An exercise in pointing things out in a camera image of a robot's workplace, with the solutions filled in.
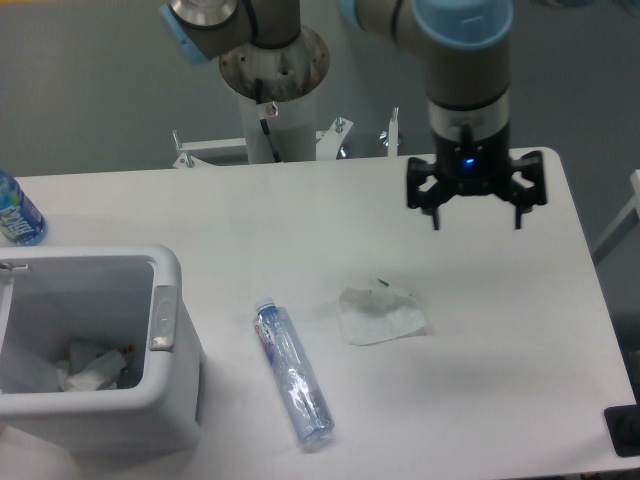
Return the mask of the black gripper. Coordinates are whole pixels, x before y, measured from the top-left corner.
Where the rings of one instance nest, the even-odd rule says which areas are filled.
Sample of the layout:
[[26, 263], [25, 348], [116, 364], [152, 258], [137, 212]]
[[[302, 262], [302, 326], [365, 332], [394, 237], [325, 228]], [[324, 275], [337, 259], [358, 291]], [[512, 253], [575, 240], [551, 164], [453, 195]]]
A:
[[515, 209], [515, 229], [534, 206], [546, 204], [544, 155], [533, 150], [520, 158], [509, 156], [510, 124], [477, 140], [464, 126], [454, 140], [433, 132], [436, 161], [412, 156], [407, 162], [406, 202], [432, 219], [440, 229], [439, 208], [453, 196], [495, 195]]

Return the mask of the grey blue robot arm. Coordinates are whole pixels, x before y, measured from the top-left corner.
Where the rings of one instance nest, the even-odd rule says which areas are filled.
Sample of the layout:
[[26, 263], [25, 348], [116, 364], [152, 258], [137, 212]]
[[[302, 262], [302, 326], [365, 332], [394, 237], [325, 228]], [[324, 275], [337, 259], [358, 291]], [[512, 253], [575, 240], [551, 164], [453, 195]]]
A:
[[[411, 158], [406, 202], [436, 217], [456, 196], [494, 195], [524, 215], [547, 201], [543, 156], [509, 153], [509, 1], [343, 1], [342, 16], [423, 65], [436, 158]], [[310, 97], [329, 52], [296, 1], [166, 1], [160, 16], [193, 64], [217, 61], [244, 110], [253, 163], [317, 158]]]

